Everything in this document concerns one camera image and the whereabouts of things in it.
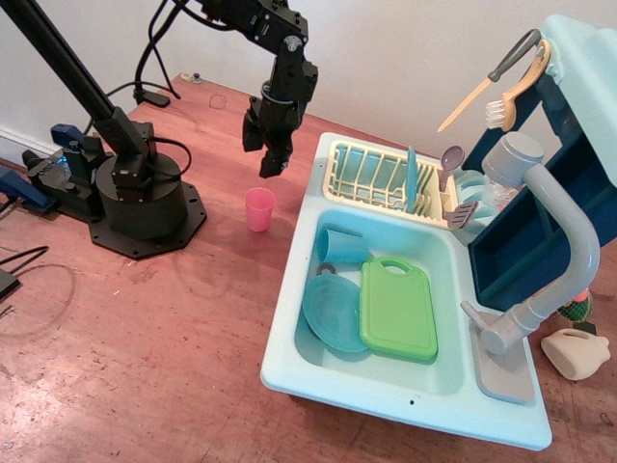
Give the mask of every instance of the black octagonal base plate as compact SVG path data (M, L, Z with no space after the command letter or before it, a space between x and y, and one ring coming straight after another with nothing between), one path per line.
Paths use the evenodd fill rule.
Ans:
M93 243L135 260L152 258L183 249L205 221L206 213L195 186L183 181L182 190L188 215L173 233L151 240L137 240L111 230L109 221L103 217L100 220L92 220L90 223L90 236Z

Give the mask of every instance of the light blue sink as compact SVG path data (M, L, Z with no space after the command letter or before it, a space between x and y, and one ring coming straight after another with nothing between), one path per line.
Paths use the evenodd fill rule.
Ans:
M448 230L326 199L322 184L328 153L341 140L384 148L333 133L322 136L264 354L263 383L275 391L397 422L544 449L551 441L550 425L526 340L532 401L521 405L491 398L476 384L469 320L459 308L462 300L482 308L475 299L467 248ZM426 273L439 343L434 362L412 362L370 350L344 353L312 333L301 304L305 285L320 263L314 242L324 228L361 233L372 254L399 256ZM337 270L360 283L358 266Z

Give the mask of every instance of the toy kitchen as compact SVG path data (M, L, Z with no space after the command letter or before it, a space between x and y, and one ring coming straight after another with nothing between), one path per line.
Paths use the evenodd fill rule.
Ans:
M467 156L322 135L264 354L268 388L550 445L526 337L589 286L617 235L617 31L555 15L532 32L518 52L533 49L533 63L487 108ZM540 104L561 145L546 164L519 131ZM518 194L496 207L496 184ZM559 348L546 351L557 362Z

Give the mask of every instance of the yellow dish rack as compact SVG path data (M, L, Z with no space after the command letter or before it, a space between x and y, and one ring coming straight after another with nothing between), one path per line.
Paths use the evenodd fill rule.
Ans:
M375 149L346 140L331 144L323 183L329 200L448 229L444 210L458 204L452 176L440 192L439 160L417 157L416 199L411 212L407 202L407 154Z

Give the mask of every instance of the green cutting board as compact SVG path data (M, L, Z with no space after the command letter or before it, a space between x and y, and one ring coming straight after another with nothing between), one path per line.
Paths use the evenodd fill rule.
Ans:
M437 355L437 333L426 274L401 258L362 266L360 335L376 351L423 362Z

